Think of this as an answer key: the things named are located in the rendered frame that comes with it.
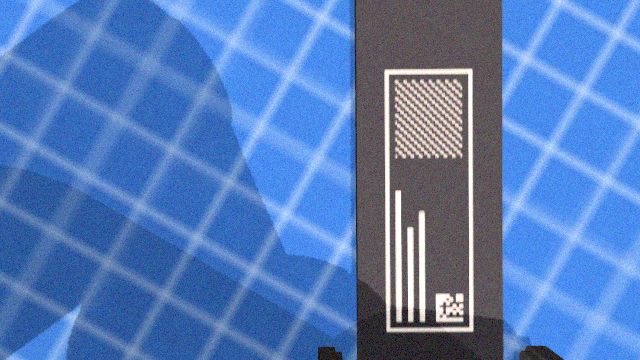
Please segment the dark blue work mat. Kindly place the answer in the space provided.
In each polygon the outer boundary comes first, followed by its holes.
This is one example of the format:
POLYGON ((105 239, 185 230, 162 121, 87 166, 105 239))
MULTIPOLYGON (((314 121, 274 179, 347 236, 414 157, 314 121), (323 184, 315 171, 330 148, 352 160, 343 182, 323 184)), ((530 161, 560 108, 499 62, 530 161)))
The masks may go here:
MULTIPOLYGON (((640 0, 502 0, 503 359, 640 360, 640 0)), ((355 0, 0 0, 0 360, 357 360, 355 0)))

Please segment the black rectangular strip with white printed pattern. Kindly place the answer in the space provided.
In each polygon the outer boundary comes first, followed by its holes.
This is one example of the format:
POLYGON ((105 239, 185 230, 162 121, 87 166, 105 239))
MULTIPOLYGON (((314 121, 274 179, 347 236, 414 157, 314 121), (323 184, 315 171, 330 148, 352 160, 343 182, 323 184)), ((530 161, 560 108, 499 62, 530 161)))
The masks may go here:
POLYGON ((502 0, 355 0, 357 360, 503 359, 502 0))

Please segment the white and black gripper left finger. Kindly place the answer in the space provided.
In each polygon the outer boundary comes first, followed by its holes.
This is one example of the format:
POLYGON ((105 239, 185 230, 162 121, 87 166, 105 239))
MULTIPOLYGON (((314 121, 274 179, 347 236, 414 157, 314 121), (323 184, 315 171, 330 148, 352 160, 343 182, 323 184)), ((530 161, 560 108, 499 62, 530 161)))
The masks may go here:
POLYGON ((318 360, 343 360, 342 352, 335 352, 335 347, 318 347, 318 360))

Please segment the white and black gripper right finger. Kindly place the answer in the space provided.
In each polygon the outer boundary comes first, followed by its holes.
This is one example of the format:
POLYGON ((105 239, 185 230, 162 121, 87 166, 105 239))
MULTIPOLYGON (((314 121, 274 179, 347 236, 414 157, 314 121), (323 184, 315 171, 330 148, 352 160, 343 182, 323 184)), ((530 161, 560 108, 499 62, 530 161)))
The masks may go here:
POLYGON ((526 346, 520 351, 519 360, 564 360, 547 346, 526 346))

